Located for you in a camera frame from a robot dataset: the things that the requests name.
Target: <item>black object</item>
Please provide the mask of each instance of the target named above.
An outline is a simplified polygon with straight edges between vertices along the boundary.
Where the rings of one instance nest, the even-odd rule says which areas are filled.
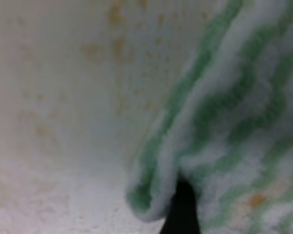
[[[200,234],[195,193],[187,182],[179,182],[160,234]]]

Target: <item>rust spot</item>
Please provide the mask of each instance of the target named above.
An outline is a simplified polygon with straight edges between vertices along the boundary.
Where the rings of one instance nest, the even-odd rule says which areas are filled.
[[[21,96],[23,97],[23,99],[25,100],[30,100],[31,96],[28,90],[23,90],[21,93]]]
[[[114,2],[110,9],[108,10],[107,17],[108,21],[112,26],[121,26],[125,23],[125,18],[122,15],[122,7],[123,2],[122,1],[116,1]]]
[[[133,91],[133,93],[135,94],[135,95],[139,95],[139,94],[141,94],[141,89],[140,88],[137,88],[137,89],[135,89],[134,91]]]
[[[34,59],[35,54],[30,46],[21,44],[19,45],[19,50],[21,52],[21,57],[23,60],[30,61]]]
[[[94,62],[102,62],[103,48],[95,43],[83,44],[80,48],[83,55]]]
[[[118,95],[118,107],[116,110],[117,116],[122,116],[127,107],[127,97],[124,95]]]
[[[266,200],[267,198],[265,196],[257,194],[250,198],[249,205],[251,206],[252,209],[255,209],[261,204],[263,204]]]
[[[43,96],[43,94],[38,94],[38,95],[37,95],[37,101],[38,101],[38,102],[43,102],[43,100],[44,100],[44,96]]]
[[[207,20],[208,19],[208,14],[204,11],[204,12],[202,12],[201,13],[201,16],[202,16],[202,18],[204,19],[204,20]]]
[[[53,109],[52,111],[50,111],[49,115],[48,115],[48,118],[50,120],[56,120],[58,119],[60,116],[60,112],[58,109]]]
[[[115,60],[118,64],[131,63],[134,61],[134,53],[130,51],[128,55],[124,55],[126,45],[126,37],[119,37],[112,41],[112,49]]]
[[[139,6],[144,10],[147,10],[147,0],[139,0]]]
[[[165,61],[166,63],[170,63],[170,56],[166,56]]]
[[[16,18],[16,23],[21,27],[21,28],[24,28],[26,27],[26,20],[22,17],[22,16],[17,16]]]
[[[148,76],[148,73],[147,72],[141,72],[141,77],[147,77]]]
[[[142,27],[143,27],[143,22],[142,21],[136,23],[136,25],[135,25],[136,29],[141,29]]]
[[[153,54],[151,51],[147,51],[146,56],[147,56],[149,59],[152,59],[152,58],[154,57],[154,54]]]
[[[68,102],[68,95],[67,95],[67,93],[65,92],[65,90],[63,90],[63,89],[60,89],[60,90],[59,90],[59,93],[58,93],[58,99],[59,99],[59,101],[62,102],[62,103]]]
[[[154,105],[151,101],[148,101],[146,104],[145,104],[145,110],[147,111],[152,111],[154,109]]]
[[[158,19],[157,19],[157,23],[160,28],[163,26],[164,21],[165,21],[165,15],[159,14]]]
[[[178,15],[177,12],[175,12],[175,13],[172,14],[172,17],[175,18],[175,19],[178,19],[179,15]]]
[[[156,40],[155,40],[155,44],[156,45],[161,45],[163,43],[163,40],[161,39],[161,38],[157,38]]]

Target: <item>green stripe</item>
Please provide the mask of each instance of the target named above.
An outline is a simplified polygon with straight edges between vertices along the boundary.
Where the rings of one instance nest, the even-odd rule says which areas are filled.
[[[278,22],[277,26],[274,27],[262,27],[260,28],[249,40],[246,45],[244,46],[244,49],[242,50],[244,54],[246,55],[247,59],[244,61],[247,61],[247,65],[249,63],[254,63],[255,60],[260,55],[261,51],[264,49],[265,45],[273,38],[280,36],[280,34],[284,34],[286,32],[287,27],[292,23],[293,21],[293,0],[290,1],[289,7],[285,14],[281,17],[281,20]],[[253,69],[253,65],[250,67],[245,67],[246,74],[250,74],[249,72],[254,73],[254,71],[251,71]],[[282,92],[282,87],[285,85],[286,81],[289,79],[290,74],[293,70],[293,55],[284,56],[274,74],[274,76],[271,79],[271,84],[273,87],[272,92],[272,99],[270,103],[268,104],[266,110],[256,117],[249,118],[247,120],[242,121],[237,127],[233,130],[233,132],[230,134],[229,142],[233,145],[232,149],[230,150],[229,154],[227,154],[225,157],[219,159],[214,167],[214,170],[211,170],[210,173],[214,173],[215,170],[219,170],[222,173],[229,172],[232,170],[233,167],[235,167],[238,162],[242,158],[242,152],[240,145],[243,143],[245,139],[247,139],[256,129],[258,128],[270,128],[272,125],[280,118],[282,113],[285,110],[286,105],[286,99]],[[212,97],[210,100],[207,100],[206,106],[210,105],[212,111],[208,112],[208,108],[205,107],[205,113],[201,116],[204,116],[204,118],[200,117],[200,126],[203,129],[203,132],[200,132],[200,136],[198,137],[198,142],[195,142],[195,146],[191,148],[191,153],[193,154],[193,151],[199,150],[200,147],[202,147],[203,143],[206,142],[209,139],[210,133],[209,133],[209,125],[211,123],[211,120],[213,117],[217,114],[217,112],[223,108],[223,103],[220,104],[222,101],[226,102],[226,95],[223,97],[219,97],[216,99],[213,99]],[[231,98],[228,98],[228,103],[226,108],[230,108],[232,106],[235,106],[238,102],[238,100],[235,100],[233,96],[230,96]],[[229,190],[224,196],[227,196],[231,193],[231,190]],[[234,203],[234,200],[231,200],[232,203],[226,203],[224,205],[220,204],[223,210],[230,211],[229,207]],[[209,228],[214,227],[220,227],[222,226],[229,218],[231,217],[230,214],[226,213],[223,215],[222,213],[219,214],[216,218],[213,220],[210,220],[210,225],[207,225]]]
[[[263,204],[257,210],[254,211],[254,213],[251,215],[253,222],[247,234],[261,233],[262,231],[261,224],[263,220],[262,216],[264,215],[264,213],[277,204],[290,203],[292,201],[293,201],[293,184],[290,187],[290,189],[279,199],[266,202],[265,204]]]
[[[218,114],[225,109],[233,109],[235,108],[252,90],[252,87],[256,81],[255,77],[255,63],[259,59],[264,48],[267,44],[277,36],[281,36],[286,32],[286,29],[293,22],[293,0],[289,1],[288,9],[285,14],[281,17],[277,25],[273,26],[262,26],[255,31],[255,33],[251,36],[249,40],[245,43],[241,50],[240,54],[240,70],[242,71],[242,77],[224,94],[216,94],[209,98],[207,98],[203,104],[196,111],[194,126],[197,130],[197,134],[193,137],[193,143],[191,146],[182,152],[182,155],[198,155],[199,152],[203,149],[206,143],[210,139],[211,130],[210,127],[212,122],[216,119]],[[275,78],[276,83],[281,83],[278,78]],[[275,90],[275,98],[274,102],[271,103],[271,108],[274,109],[278,105],[284,105],[281,97],[279,95],[278,86]],[[263,125],[268,125],[271,119],[271,114],[274,112],[267,112],[265,116],[266,119],[260,119],[257,121],[261,121]],[[242,131],[245,131],[245,135],[251,131],[250,126],[241,126],[241,131],[236,134],[231,135],[231,142],[237,139],[237,136],[243,134]]]
[[[219,215],[211,220],[203,221],[202,230],[221,227],[230,218],[228,215],[232,213],[232,204],[248,190],[247,186],[241,185],[227,191],[219,200]]]
[[[282,234],[291,234],[290,228],[293,224],[293,212],[286,215],[280,222],[279,228]]]
[[[173,125],[176,116],[182,109],[186,97],[193,88],[195,82],[202,77],[206,68],[212,63],[227,29],[230,27],[232,20],[239,13],[242,4],[243,0],[230,0],[224,12],[216,16],[210,23],[200,43],[198,58],[185,77],[174,87],[167,103],[167,114],[163,125],[146,143],[141,155],[139,162],[142,170],[140,184],[134,188],[134,191],[129,191],[126,196],[133,210],[145,212],[150,207],[152,199],[150,188],[154,179],[153,175],[158,174],[154,171],[158,170],[156,167],[156,156],[161,148],[163,140]]]
[[[251,186],[234,186],[230,188],[221,198],[220,198],[220,212],[217,217],[212,220],[207,221],[208,225],[206,228],[217,228],[223,226],[229,219],[232,217],[232,206],[237,199],[241,196],[250,193],[252,190],[262,191],[268,185],[270,185],[276,178],[277,170],[276,166],[282,157],[286,154],[286,152],[293,147],[293,136],[279,140],[274,144],[274,146],[268,151],[268,153],[264,156],[262,162],[264,167],[266,168],[265,171],[262,172],[260,177],[256,179]],[[234,193],[234,191],[239,190],[241,193],[238,196],[234,197],[235,199],[231,199],[230,202],[225,202],[222,204],[222,200],[225,197],[230,196]]]

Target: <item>striped towel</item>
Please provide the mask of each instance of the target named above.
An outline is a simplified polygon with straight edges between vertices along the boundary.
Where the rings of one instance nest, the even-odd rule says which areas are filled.
[[[126,199],[165,216],[178,179],[203,234],[293,234],[293,0],[221,0],[137,157]]]

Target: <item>white surface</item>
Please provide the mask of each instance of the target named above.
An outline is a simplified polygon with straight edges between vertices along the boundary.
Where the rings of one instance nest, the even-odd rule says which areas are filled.
[[[214,1],[0,0],[0,234],[158,232],[126,170]]]

